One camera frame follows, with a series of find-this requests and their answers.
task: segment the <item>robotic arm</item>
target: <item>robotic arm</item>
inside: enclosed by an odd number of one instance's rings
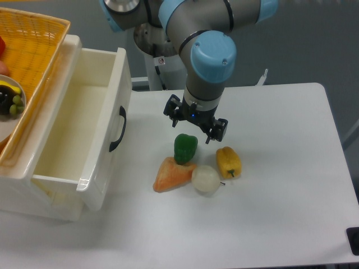
[[[187,120],[221,141],[228,121],[214,114],[225,82],[234,70],[236,46],[225,33],[271,17],[278,0],[104,0],[115,22],[123,29],[148,22],[162,26],[187,69],[182,101],[172,95],[164,114],[175,127]]]

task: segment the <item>drawer handle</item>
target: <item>drawer handle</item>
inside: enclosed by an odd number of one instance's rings
[[[125,130],[126,130],[126,111],[125,111],[125,108],[123,106],[120,106],[120,108],[119,108],[119,115],[123,116],[125,121],[123,123],[122,132],[121,132],[121,135],[119,136],[119,139],[114,141],[114,142],[111,142],[111,144],[110,144],[110,152],[114,151],[118,147],[118,145],[121,143],[121,140],[122,140],[123,135],[124,135]]]

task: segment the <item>yellow basket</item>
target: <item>yellow basket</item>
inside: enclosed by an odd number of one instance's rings
[[[70,22],[46,15],[0,7],[0,36],[6,43],[1,56],[10,77],[23,88],[27,106],[1,151],[0,163],[15,150],[44,89]]]

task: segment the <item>green bell pepper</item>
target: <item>green bell pepper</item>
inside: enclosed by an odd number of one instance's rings
[[[177,164],[183,165],[195,156],[198,139],[181,133],[174,140],[174,159]]]

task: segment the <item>gray wall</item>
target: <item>gray wall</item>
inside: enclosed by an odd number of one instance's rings
[[[72,22],[70,34],[83,46],[128,52],[132,77],[146,76],[132,31],[112,33],[97,0],[1,3]],[[325,86],[342,137],[359,118],[359,0],[280,0],[275,17],[237,29],[238,49],[228,86],[254,85],[268,68],[268,84],[318,82]],[[348,151],[353,178],[359,181],[359,142]]]

